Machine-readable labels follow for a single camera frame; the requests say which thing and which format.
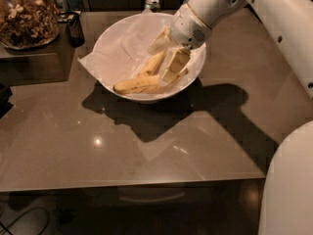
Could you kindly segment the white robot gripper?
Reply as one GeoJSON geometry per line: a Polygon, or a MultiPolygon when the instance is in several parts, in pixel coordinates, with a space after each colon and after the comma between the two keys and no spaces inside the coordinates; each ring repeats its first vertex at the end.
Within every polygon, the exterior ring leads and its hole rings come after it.
{"type": "Polygon", "coordinates": [[[188,4],[183,4],[173,16],[170,27],[165,27],[148,47],[152,55],[169,48],[160,66],[159,84],[173,83],[191,59],[191,50],[185,46],[173,47],[176,43],[198,49],[210,35],[211,29],[194,14],[188,4]]]}

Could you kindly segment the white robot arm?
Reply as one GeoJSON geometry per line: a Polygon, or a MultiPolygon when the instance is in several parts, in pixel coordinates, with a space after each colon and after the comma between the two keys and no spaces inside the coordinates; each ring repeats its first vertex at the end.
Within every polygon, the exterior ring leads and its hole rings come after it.
{"type": "MultiPolygon", "coordinates": [[[[202,47],[224,19],[249,5],[267,35],[312,97],[313,6],[310,0],[189,0],[149,47],[202,47]]],[[[313,121],[279,145],[266,175],[257,235],[313,235],[313,121]]]]}

